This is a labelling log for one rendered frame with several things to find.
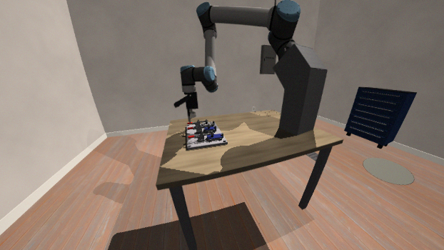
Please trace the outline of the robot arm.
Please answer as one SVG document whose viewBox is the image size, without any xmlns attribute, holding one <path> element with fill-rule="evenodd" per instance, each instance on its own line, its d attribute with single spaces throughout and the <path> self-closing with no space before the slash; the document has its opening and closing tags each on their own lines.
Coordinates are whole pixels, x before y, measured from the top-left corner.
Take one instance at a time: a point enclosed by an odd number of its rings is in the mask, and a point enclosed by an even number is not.
<svg viewBox="0 0 444 250">
<path fill-rule="evenodd" d="M 205 42 L 205 66 L 182 66 L 182 91 L 196 91 L 195 81 L 201 81 L 205 88 L 213 93 L 218 89 L 216 79 L 216 24 L 240 24 L 267 27 L 269 44 L 278 56 L 278 60 L 296 42 L 293 34 L 298 23 L 301 8 L 291 0 L 283 0 L 270 9 L 241 6 L 210 6 L 208 2 L 200 4 L 196 10 L 203 28 Z M 212 24 L 211 24 L 212 23 Z M 272 33 L 273 31 L 273 33 Z"/>
</svg>

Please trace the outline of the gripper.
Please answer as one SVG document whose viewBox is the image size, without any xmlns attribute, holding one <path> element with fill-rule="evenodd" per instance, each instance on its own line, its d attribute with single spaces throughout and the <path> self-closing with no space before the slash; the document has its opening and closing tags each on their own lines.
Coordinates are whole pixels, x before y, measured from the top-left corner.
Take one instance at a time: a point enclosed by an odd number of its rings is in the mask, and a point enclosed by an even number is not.
<svg viewBox="0 0 444 250">
<path fill-rule="evenodd" d="M 186 101 L 186 109 L 188 112 L 188 121 L 191 123 L 191 119 L 196 117 L 196 112 L 194 112 L 192 109 L 198 109 L 198 100 L 197 100 L 197 92 L 191 92 L 191 93 L 185 93 L 189 97 L 189 100 Z M 188 94 L 192 94 L 191 96 Z M 195 106 L 194 106 L 195 104 Z M 189 110 L 190 108 L 190 110 Z M 191 114 L 190 114 L 191 113 Z"/>
</svg>

